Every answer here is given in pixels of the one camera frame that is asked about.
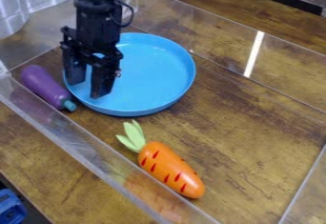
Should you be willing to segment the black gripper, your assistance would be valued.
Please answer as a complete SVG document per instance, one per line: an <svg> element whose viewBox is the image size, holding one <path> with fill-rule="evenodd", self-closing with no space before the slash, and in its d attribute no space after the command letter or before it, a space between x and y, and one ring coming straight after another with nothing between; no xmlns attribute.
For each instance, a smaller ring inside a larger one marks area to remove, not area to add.
<svg viewBox="0 0 326 224"><path fill-rule="evenodd" d="M77 28L62 27L61 43L66 79L71 85L86 80L87 66L93 67L91 98L113 90L123 53L117 48L123 27L123 6L119 2L93 3L74 0Z"/></svg>

